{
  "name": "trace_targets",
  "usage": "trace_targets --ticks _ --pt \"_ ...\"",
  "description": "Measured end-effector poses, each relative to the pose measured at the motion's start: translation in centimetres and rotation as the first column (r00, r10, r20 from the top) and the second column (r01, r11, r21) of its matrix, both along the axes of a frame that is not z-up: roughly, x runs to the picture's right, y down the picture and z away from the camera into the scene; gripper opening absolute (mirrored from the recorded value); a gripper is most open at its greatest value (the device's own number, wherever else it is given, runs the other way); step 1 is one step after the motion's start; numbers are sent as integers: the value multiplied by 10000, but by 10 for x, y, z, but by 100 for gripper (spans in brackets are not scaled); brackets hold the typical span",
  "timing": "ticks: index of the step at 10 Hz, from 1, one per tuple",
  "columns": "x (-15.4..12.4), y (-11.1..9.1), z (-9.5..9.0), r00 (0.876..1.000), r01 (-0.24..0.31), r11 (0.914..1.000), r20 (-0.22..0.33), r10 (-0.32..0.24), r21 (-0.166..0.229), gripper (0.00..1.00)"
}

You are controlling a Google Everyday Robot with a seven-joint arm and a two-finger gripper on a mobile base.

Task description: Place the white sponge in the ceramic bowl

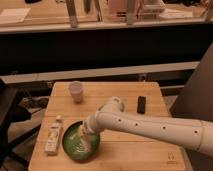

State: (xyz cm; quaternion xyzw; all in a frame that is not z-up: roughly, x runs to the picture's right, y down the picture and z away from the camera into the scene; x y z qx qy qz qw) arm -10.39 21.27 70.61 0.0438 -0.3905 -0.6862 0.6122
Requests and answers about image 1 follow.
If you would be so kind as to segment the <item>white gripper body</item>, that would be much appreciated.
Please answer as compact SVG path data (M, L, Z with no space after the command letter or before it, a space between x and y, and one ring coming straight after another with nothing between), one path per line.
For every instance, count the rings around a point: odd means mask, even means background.
M84 125L81 124L78 128L78 135L80 137L80 141L85 150L91 150L92 145L89 139L89 135L85 132Z

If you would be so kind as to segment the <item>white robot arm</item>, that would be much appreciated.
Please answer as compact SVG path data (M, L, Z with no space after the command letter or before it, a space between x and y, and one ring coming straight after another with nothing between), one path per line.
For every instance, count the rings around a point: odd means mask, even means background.
M104 130L130 133L178 145L213 157L213 122L128 114L118 97L110 97L80 126L78 134L87 150L90 135Z

